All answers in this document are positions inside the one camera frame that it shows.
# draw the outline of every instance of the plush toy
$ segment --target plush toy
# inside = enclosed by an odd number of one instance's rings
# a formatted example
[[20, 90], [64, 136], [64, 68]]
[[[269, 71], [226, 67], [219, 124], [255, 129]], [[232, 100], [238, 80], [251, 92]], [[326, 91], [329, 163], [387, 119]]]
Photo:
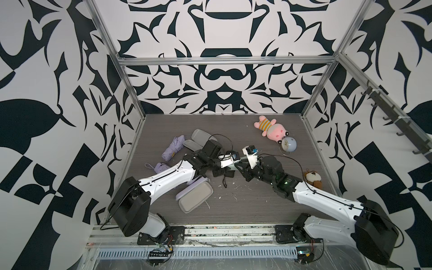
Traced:
[[269, 121], [264, 115], [260, 116], [260, 121], [254, 123], [254, 127], [263, 131], [263, 137], [267, 136], [270, 140], [282, 143], [282, 139], [289, 135], [289, 132], [281, 124], [276, 124], [276, 119]]
[[323, 184], [321, 183], [321, 175], [319, 175], [316, 171], [307, 170], [304, 172], [304, 176], [306, 177], [306, 181], [312, 186], [322, 189]]

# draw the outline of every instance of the black cable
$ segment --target black cable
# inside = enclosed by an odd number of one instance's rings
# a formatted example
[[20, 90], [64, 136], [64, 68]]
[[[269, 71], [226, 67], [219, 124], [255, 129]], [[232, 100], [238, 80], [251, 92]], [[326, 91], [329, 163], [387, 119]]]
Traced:
[[[260, 154], [260, 155], [280, 156], [280, 155], [271, 155], [271, 154], [264, 154], [264, 153], [262, 153], [262, 154]], [[401, 229], [400, 229], [396, 224], [394, 224], [394, 223], [391, 222], [390, 220], [388, 220], [388, 219], [382, 217], [381, 215], [379, 215], [379, 214], [377, 214], [377, 213], [374, 213], [374, 212], [371, 212], [371, 211], [368, 211], [368, 210], [365, 210], [365, 209], [361, 209], [361, 208], [355, 207], [355, 206], [353, 206], [353, 205], [349, 205], [349, 204], [343, 203], [343, 202], [341, 202], [341, 201], [338, 201], [338, 200], [336, 200], [336, 199], [333, 199], [333, 198], [331, 198], [331, 197], [328, 197], [328, 196], [326, 196], [326, 195], [324, 195], [324, 194], [318, 193], [316, 190], [312, 189], [312, 188], [308, 185], [307, 181], [305, 180], [305, 176], [303, 175], [303, 168], [302, 168], [302, 165], [301, 165], [297, 160], [295, 160], [295, 159], [293, 159], [293, 158], [290, 158], [290, 157], [288, 157], [288, 156], [281, 156], [281, 157], [283, 157], [283, 158], [288, 158], [288, 159], [292, 159], [292, 160], [294, 160], [294, 161], [295, 161], [295, 162], [300, 166], [300, 169], [302, 170], [302, 178], [303, 178], [303, 181], [305, 182], [305, 184], [306, 184], [306, 186], [308, 187], [308, 189], [310, 189], [311, 191], [313, 191], [313, 194], [318, 194], [318, 195], [324, 196], [324, 197], [326, 197], [327, 199], [334, 200], [335, 202], [338, 202], [338, 203], [343, 204], [343, 205], [345, 205], [345, 206], [348, 206], [348, 207], [351, 207], [351, 208], [354, 208], [354, 209], [358, 209], [358, 210], [361, 210], [361, 211], [365, 211], [365, 212], [368, 212], [368, 213], [370, 213], [370, 214], [377, 215], [377, 216], [379, 216], [379, 217], [382, 218], [382, 219], [387, 220], [388, 222], [390, 222], [391, 224], [393, 224], [393, 225], [394, 225], [394, 226], [395, 226], [395, 227], [400, 231], [400, 233], [402, 234], [402, 242], [401, 242], [399, 245], [397, 245], [396, 247], [393, 247], [393, 248], [398, 248], [398, 247], [402, 246], [402, 244], [405, 242], [405, 236], [403, 235], [402, 230], [401, 230]]]
[[232, 149], [234, 148], [234, 146], [233, 146], [233, 144], [232, 144], [232, 141], [230, 140], [230, 138], [228, 138], [228, 137], [225, 136], [225, 135], [222, 135], [222, 134], [213, 134], [212, 136], [209, 137], [208, 140], [210, 140], [210, 138], [213, 137], [213, 136], [215, 136], [215, 135], [219, 135], [219, 136], [222, 136], [222, 137], [227, 138], [227, 139], [229, 140], [229, 142], [231, 143], [231, 151], [232, 151]]
[[[180, 161], [180, 164], [178, 165], [177, 170], [178, 170], [178, 168], [180, 168], [180, 166], [181, 166], [182, 164], [183, 164], [183, 160]], [[148, 184], [151, 184], [151, 183], [153, 183], [154, 181], [159, 180], [159, 179], [161, 179], [161, 178], [163, 178], [163, 177], [167, 177], [168, 175], [177, 172], [177, 170], [173, 170], [172, 172], [170, 172], [170, 173], [168, 173], [168, 174], [166, 174], [166, 175], [163, 175], [163, 176], [161, 176], [161, 177], [159, 177], [159, 178], [153, 179], [151, 182], [148, 182], [148, 183], [146, 183], [146, 184], [144, 184], [144, 185], [141, 185], [141, 183], [140, 183], [140, 187], [143, 187], [143, 186], [146, 186], [146, 185], [148, 185]]]
[[169, 254], [169, 257], [168, 257], [165, 261], [162, 262], [162, 263], [166, 263], [169, 259], [171, 259], [172, 254], [174, 253], [174, 247], [173, 247], [173, 245], [170, 245], [170, 244], [169, 244], [172, 240], [173, 240], [173, 236], [171, 235], [171, 240], [170, 240], [170, 241], [168, 242], [168, 244], [167, 244], [168, 248], [171, 249], [170, 251], [168, 251], [168, 250], [166, 250], [166, 249], [165, 249], [165, 251], [160, 251], [159, 249], [153, 249], [152, 251], [150, 251], [150, 252], [147, 254], [147, 260], [148, 260], [149, 262], [151, 262], [151, 261], [149, 260], [149, 257], [150, 257], [150, 253], [151, 253], [151, 252], [154, 252], [154, 253], [160, 253], [160, 254]]
[[138, 187], [136, 187], [136, 188], [133, 188], [133, 189], [131, 189], [127, 194], [126, 194], [126, 196], [124, 196], [123, 197], [123, 199], [121, 200], [121, 202], [118, 204], [118, 206], [117, 206], [117, 209], [114, 211], [114, 213], [104, 222], [104, 224], [102, 224], [102, 226], [101, 226], [101, 228], [99, 228], [101, 231], [104, 231], [104, 230], [110, 230], [110, 229], [117, 229], [117, 228], [119, 228], [118, 226], [117, 227], [110, 227], [110, 228], [105, 228], [105, 229], [103, 229], [103, 227], [105, 226], [105, 225], [107, 225], [108, 224], [108, 222], [112, 219], [112, 217], [114, 217], [114, 215], [115, 215], [115, 213], [117, 212], [117, 210], [120, 208], [120, 205], [123, 203], [123, 201], [124, 201], [124, 199], [126, 199], [127, 198], [127, 196], [132, 192], [132, 191], [134, 191], [134, 190], [136, 190]]
[[323, 242], [323, 252], [321, 252], [321, 255], [317, 259], [311, 260], [308, 264], [313, 263], [314, 261], [318, 261], [324, 255], [324, 239], [321, 238], [321, 240]]
[[226, 181], [225, 181], [225, 176], [223, 176], [222, 184], [223, 184], [223, 187], [224, 187], [224, 188], [227, 188]]

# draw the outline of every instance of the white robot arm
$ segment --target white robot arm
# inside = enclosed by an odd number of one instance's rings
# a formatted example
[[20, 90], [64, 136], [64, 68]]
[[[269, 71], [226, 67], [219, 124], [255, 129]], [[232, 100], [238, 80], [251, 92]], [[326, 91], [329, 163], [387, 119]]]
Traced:
[[243, 148], [245, 157], [242, 158], [232, 151], [220, 155], [221, 148], [218, 142], [209, 140], [202, 150], [185, 155], [178, 164], [164, 172], [138, 181], [126, 179], [108, 208], [123, 233], [129, 236], [141, 231], [152, 237], [158, 236], [166, 223], [148, 211], [150, 204], [167, 191], [192, 180], [196, 174], [205, 175], [210, 169], [217, 176], [237, 169], [246, 181], [254, 178], [263, 181], [272, 185], [279, 196], [336, 219], [302, 214], [294, 223], [291, 234], [285, 237], [287, 242], [324, 238], [356, 247], [379, 264], [388, 263], [399, 233], [377, 203], [367, 201], [362, 204], [311, 187], [302, 179], [285, 173], [274, 156], [258, 156], [254, 146]]

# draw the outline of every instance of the clock face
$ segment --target clock face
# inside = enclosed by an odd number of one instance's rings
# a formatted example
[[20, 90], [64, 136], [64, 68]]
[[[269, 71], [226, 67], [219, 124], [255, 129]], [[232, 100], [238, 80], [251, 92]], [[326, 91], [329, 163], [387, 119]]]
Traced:
[[281, 146], [285, 152], [294, 152], [297, 148], [297, 142], [293, 137], [284, 137]]

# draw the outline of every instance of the black and white patterned wall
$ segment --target black and white patterned wall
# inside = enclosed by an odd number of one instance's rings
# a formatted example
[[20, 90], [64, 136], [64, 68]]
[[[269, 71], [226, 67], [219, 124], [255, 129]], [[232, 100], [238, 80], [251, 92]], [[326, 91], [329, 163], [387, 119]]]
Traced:
[[96, 0], [122, 57], [332, 54], [360, 0]]
[[[427, 133], [431, 132], [431, 21], [428, 0], [377, 0], [348, 56]], [[403, 231], [389, 267], [432, 267], [432, 165], [340, 65], [308, 115], [345, 198], [378, 202]], [[401, 243], [399, 237], [396, 245]]]
[[300, 113], [325, 64], [129, 66], [146, 113]]
[[[332, 55], [361, 3], [96, 2], [119, 55], [125, 58]], [[129, 67], [127, 72], [146, 113], [300, 113], [323, 66], [161, 66]]]
[[81, 0], [0, 3], [2, 269], [76, 269], [140, 121]]

